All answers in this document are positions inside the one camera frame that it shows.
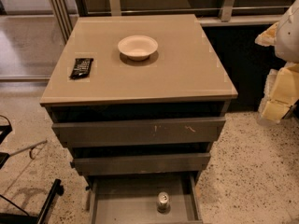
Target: black chair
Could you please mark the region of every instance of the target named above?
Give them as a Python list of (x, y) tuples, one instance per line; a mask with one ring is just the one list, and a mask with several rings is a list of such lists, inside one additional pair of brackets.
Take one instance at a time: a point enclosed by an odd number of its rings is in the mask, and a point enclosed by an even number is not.
[[(5, 140), (5, 138), (8, 136), (8, 134), (10, 132), (12, 132), (12, 127), (11, 127), (11, 123), (8, 120), (8, 118), (0, 115), (0, 119), (5, 120), (7, 123), (5, 125), (0, 125), (0, 145), (1, 145), (2, 142)], [(24, 149), (18, 150), (12, 154), (0, 152), (0, 170), (9, 158), (11, 158), (14, 155), (17, 155), (19, 153), (22, 153), (23, 151), (26, 151), (28, 149), (30, 149), (32, 151), (35, 147), (37, 147), (41, 144), (44, 144), (44, 143), (47, 143), (47, 140), (39, 142), (39, 143), (34, 144), (29, 147), (26, 147)], [(19, 210), (21, 210), (24, 213), (24, 215), (0, 213), (0, 224), (43, 224), (43, 223), (45, 223), (45, 221), (47, 219), (47, 214), (50, 210), (50, 206), (53, 203), (53, 201), (56, 197), (56, 194), (58, 194), (59, 196), (62, 196), (64, 194), (64, 186), (61, 185), (60, 179), (55, 179), (55, 181), (50, 189), (50, 192), (48, 194), (48, 197), (47, 197), (46, 201), (44, 202), (38, 217), (30, 216), (26, 211), (21, 209), (18, 205), (16, 205), (15, 203), (10, 201), (3, 195), (0, 195), (0, 198), (2, 198), (5, 201), (7, 201), (8, 203), (14, 205), (16, 208), (18, 208)]]

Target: wooden panel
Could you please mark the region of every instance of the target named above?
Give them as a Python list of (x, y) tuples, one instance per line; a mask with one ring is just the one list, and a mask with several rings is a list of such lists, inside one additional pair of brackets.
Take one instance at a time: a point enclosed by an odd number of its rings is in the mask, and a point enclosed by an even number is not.
[(209, 153), (74, 159), (82, 175), (129, 175), (204, 170)]

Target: chair leg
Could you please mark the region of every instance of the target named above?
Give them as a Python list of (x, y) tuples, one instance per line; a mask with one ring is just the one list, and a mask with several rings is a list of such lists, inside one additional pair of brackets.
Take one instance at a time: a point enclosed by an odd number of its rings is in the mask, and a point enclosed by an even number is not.
[(53, 200), (56, 196), (56, 194), (58, 194), (59, 196), (62, 196), (64, 194), (64, 186), (60, 185), (61, 184), (61, 180), (60, 179), (55, 179), (52, 188), (50, 189), (50, 192), (48, 194), (48, 197), (46, 199), (46, 201), (44, 202), (43, 207), (41, 208), (41, 211), (37, 217), (37, 223), (36, 224), (43, 224), (47, 213), (50, 210), (50, 206), (53, 203)]

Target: scratch mark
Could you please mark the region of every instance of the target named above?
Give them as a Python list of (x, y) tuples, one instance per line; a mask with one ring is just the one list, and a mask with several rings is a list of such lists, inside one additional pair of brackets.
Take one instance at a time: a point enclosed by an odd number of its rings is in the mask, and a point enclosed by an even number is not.
[(191, 126), (185, 126), (185, 129), (187, 129), (187, 130), (191, 130), (192, 132), (196, 132)]

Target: drawer front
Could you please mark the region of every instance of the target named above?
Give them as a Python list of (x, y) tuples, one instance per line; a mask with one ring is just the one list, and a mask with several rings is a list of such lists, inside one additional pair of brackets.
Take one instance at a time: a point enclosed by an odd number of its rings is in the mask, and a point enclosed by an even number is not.
[(206, 169), (209, 153), (128, 156), (74, 159), (80, 175), (129, 175), (201, 171)]
[(55, 123), (52, 129), (64, 147), (128, 146), (213, 142), (224, 123), (224, 117), (147, 119)]

